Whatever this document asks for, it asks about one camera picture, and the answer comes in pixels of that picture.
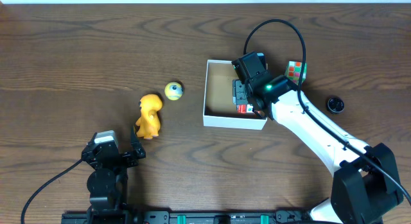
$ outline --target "yellow toy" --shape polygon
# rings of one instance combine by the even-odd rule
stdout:
[[[182,96],[182,92],[184,89],[182,88],[181,84],[177,82],[171,82],[166,85],[166,88],[164,89],[164,92],[166,93],[166,96],[170,100],[178,100]]]
[[[141,117],[137,120],[136,125],[140,126],[137,137],[144,139],[153,139],[159,136],[160,120],[157,112],[162,107],[161,99],[158,95],[149,94],[140,99]]]

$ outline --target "cardboard box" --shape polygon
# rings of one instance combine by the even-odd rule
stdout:
[[[237,113],[232,103],[232,81],[237,80],[231,61],[208,60],[205,76],[203,123],[204,126],[261,130],[267,118],[255,114]]]

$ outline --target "green strip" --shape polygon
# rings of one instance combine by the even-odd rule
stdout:
[[[177,216],[177,224],[186,224],[186,216],[185,215],[178,215]]]
[[[268,215],[261,215],[260,220],[260,224],[268,224],[270,221],[270,217]]]

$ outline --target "eyeball ball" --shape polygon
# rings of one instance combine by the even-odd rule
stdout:
[[[182,88],[181,84],[177,82],[171,82],[166,85],[164,92],[166,96],[170,100],[178,100],[182,96],[184,89]]]

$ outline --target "colorful cube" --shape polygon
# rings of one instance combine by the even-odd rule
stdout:
[[[287,69],[285,70],[285,76],[292,80],[295,84],[298,85],[298,80],[301,74],[301,62],[289,61]],[[304,74],[302,76],[302,81],[306,79],[307,74],[307,63],[304,66]]]

